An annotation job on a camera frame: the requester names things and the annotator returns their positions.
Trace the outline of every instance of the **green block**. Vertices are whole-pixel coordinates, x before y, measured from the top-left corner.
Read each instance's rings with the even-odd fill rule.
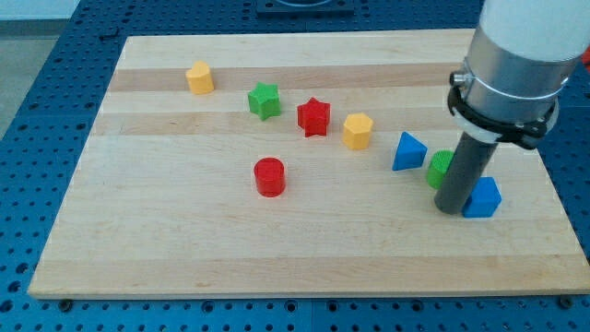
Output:
[[[449,169],[454,153],[449,150],[437,151],[431,160],[431,165],[426,173],[426,182],[434,189],[439,189],[443,184],[443,178]]]
[[[258,114],[262,121],[270,116],[279,116],[278,86],[258,82],[256,88],[248,92],[248,104],[250,105],[250,112]]]

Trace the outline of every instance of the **blue pyramid block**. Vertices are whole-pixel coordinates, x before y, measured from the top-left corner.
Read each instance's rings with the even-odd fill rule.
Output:
[[[489,218],[501,201],[502,196],[494,178],[482,177],[463,206],[463,217]]]
[[[422,166],[428,148],[412,135],[403,132],[397,144],[393,171],[401,171]]]

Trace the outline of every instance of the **red cylinder block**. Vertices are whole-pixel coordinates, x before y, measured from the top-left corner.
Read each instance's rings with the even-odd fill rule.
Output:
[[[263,158],[254,165],[256,189],[264,197],[279,196],[285,190],[285,167],[276,158]]]

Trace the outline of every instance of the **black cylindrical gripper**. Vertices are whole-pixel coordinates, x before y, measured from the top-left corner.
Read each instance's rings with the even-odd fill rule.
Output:
[[[482,143],[466,133],[461,135],[441,188],[434,196],[440,211],[461,212],[497,146],[498,143]]]

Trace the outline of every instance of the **wooden cutting board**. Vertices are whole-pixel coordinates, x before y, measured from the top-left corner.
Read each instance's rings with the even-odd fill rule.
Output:
[[[29,293],[38,298],[475,296],[583,293],[590,268],[535,151],[501,146],[486,174],[492,219],[439,212],[425,181],[459,131],[445,98],[473,30],[129,38]],[[212,67],[195,96],[184,71]],[[246,94],[276,83],[261,122]],[[328,137],[296,106],[332,103]],[[348,113],[369,148],[341,142]],[[392,172],[402,131],[429,147]],[[287,191],[259,196],[253,166],[279,156]]]

